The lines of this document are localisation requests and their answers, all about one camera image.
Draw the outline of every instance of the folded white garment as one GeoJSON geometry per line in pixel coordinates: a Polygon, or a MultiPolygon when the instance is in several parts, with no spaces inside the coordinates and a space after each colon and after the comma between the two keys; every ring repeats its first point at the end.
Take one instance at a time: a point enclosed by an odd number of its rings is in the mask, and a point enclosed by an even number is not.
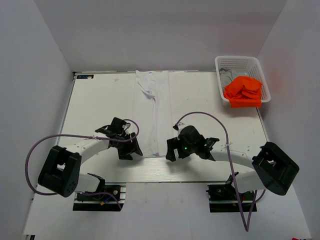
{"type": "Polygon", "coordinates": [[[167,154],[173,138],[168,71],[135,72],[132,119],[139,125],[137,137],[144,157],[167,154]]]}

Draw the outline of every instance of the laundry basket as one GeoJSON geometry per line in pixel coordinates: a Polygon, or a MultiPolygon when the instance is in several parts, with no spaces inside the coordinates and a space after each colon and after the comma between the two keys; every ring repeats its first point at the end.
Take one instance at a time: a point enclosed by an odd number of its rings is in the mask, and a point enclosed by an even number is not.
{"type": "Polygon", "coordinates": [[[259,82],[262,83],[261,102],[267,103],[271,100],[268,85],[258,59],[256,59],[253,56],[217,56],[214,62],[215,62],[216,75],[218,78],[220,95],[222,98],[222,104],[224,106],[230,106],[230,102],[228,99],[225,98],[224,96],[225,89],[223,89],[221,86],[221,80],[219,75],[220,68],[235,69],[235,70],[248,72],[251,78],[257,79],[259,82]]]}

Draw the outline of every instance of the white tabletop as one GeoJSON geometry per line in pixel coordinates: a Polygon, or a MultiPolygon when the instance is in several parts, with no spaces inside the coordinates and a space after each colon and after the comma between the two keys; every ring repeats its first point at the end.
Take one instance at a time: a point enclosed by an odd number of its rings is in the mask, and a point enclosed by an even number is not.
{"type": "MultiPolygon", "coordinates": [[[[226,125],[231,142],[263,145],[266,137],[256,109],[223,108],[215,74],[170,73],[172,121],[190,111],[208,112],[226,125]]],[[[134,73],[113,73],[95,74],[90,80],[77,79],[63,132],[92,135],[96,128],[110,123],[115,116],[130,118],[134,77],[134,73]]],[[[183,122],[193,124],[205,137],[225,139],[221,127],[209,117],[193,115],[183,122]]],[[[59,144],[67,146],[77,141],[79,139],[63,138],[59,144]]],[[[246,170],[239,166],[235,169],[246,170]]],[[[176,162],[159,158],[124,161],[118,160],[115,149],[109,149],[88,160],[81,171],[100,175],[108,182],[127,182],[122,211],[72,211],[75,194],[67,198],[36,194],[24,234],[35,235],[36,240],[310,238],[293,187],[286,196],[267,191],[257,204],[257,212],[252,213],[250,231],[245,232],[238,212],[210,213],[206,183],[155,183],[225,180],[230,172],[228,163],[197,157],[176,162]]],[[[48,191],[41,186],[38,189],[48,191]]]]}
{"type": "MultiPolygon", "coordinates": [[[[130,119],[135,73],[95,74],[93,79],[77,79],[66,114],[64,134],[92,135],[113,117],[130,119]]],[[[266,136],[255,108],[230,109],[221,104],[215,72],[171,71],[169,74],[172,126],[184,114],[192,111],[210,113],[225,124],[232,143],[260,147],[266,136]]],[[[183,123],[194,125],[205,138],[219,138],[225,144],[222,127],[205,115],[190,115],[183,123]]],[[[77,138],[61,138],[62,147],[79,142],[77,138]]],[[[248,169],[236,165],[235,170],[248,169]]],[[[230,174],[227,162],[200,159],[195,154],[188,159],[170,162],[164,157],[142,160],[119,160],[115,148],[95,155],[81,166],[82,173],[94,173],[107,182],[213,182],[225,181],[230,174]]]]}

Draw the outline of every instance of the red object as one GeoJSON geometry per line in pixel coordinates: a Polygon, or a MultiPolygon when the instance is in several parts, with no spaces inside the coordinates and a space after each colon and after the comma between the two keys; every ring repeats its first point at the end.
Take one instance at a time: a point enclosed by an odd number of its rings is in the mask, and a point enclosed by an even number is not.
{"type": "Polygon", "coordinates": [[[249,76],[238,76],[224,87],[224,97],[232,108],[261,107],[262,83],[249,76]]]}

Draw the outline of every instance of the white backdrop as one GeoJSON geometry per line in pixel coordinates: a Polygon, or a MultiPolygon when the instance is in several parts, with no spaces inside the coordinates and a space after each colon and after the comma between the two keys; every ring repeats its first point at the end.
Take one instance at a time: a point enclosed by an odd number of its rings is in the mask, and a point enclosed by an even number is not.
{"type": "MultiPolygon", "coordinates": [[[[0,7],[0,233],[21,239],[32,191],[25,159],[40,138],[60,131],[72,72],[32,0],[4,0],[0,7]]],[[[54,141],[34,151],[35,184],[54,141]]]]}
{"type": "Polygon", "coordinates": [[[320,1],[289,0],[258,58],[271,101],[262,116],[271,141],[296,161],[293,183],[312,239],[320,239],[320,1]]]}
{"type": "Polygon", "coordinates": [[[35,0],[75,72],[212,70],[256,57],[286,0],[35,0]]]}

